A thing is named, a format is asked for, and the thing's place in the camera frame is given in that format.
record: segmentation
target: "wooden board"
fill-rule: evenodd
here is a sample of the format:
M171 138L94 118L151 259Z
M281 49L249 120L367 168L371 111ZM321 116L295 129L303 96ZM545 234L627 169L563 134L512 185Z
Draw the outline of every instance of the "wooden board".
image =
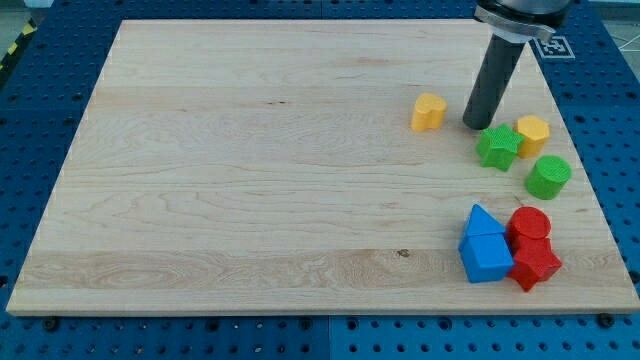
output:
M496 125L551 122L553 201L479 166L472 21L125 21L12 294L14 315L632 312L637 294L527 48ZM422 92L450 109L409 129ZM565 266L469 284L471 206L543 208ZM399 251L408 250L409 256Z

